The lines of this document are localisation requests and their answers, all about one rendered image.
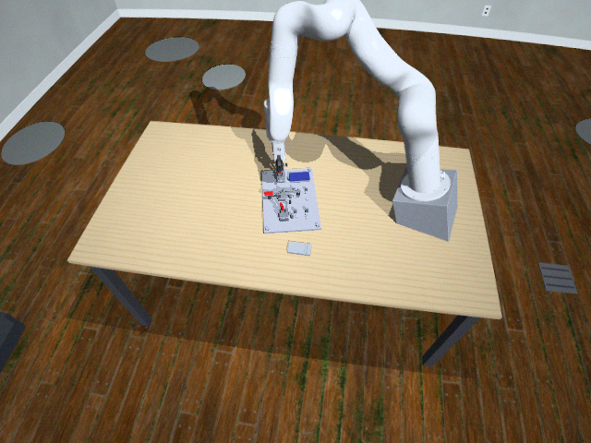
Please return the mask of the blue rectangular block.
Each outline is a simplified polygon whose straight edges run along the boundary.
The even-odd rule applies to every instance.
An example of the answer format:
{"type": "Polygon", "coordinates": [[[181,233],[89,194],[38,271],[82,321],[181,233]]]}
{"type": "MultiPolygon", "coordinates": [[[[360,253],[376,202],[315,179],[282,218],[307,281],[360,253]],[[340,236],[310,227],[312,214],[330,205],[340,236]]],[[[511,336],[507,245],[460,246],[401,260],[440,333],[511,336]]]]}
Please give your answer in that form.
{"type": "Polygon", "coordinates": [[[309,172],[289,173],[290,183],[310,181],[309,172]]]}

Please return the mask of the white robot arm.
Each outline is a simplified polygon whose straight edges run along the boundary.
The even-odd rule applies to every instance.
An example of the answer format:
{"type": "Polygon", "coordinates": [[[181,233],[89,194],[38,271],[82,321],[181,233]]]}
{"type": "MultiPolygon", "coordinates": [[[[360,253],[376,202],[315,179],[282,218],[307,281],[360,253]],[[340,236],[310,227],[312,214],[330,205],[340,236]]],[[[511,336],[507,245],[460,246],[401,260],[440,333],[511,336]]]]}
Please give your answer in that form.
{"type": "Polygon", "coordinates": [[[415,201],[445,195],[451,184],[440,170],[434,87],[384,41],[360,0],[326,0],[323,5],[295,1],[277,10],[271,30],[270,100],[264,102],[267,138],[284,141],[290,133],[300,36],[322,42],[346,38],[360,65],[399,99],[397,121],[408,171],[403,194],[415,201]]]}

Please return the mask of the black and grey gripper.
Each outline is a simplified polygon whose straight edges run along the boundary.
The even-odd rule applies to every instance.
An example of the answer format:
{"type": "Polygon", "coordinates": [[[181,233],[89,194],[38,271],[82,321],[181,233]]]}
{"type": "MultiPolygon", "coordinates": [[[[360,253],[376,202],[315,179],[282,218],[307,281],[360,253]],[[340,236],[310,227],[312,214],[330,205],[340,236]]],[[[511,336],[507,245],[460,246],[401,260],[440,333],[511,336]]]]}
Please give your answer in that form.
{"type": "Polygon", "coordinates": [[[283,171],[283,162],[285,162],[284,141],[275,141],[275,140],[270,140],[270,141],[271,141],[271,146],[272,146],[273,158],[274,158],[274,161],[276,161],[275,162],[276,163],[275,164],[276,172],[282,172],[283,171]]]}

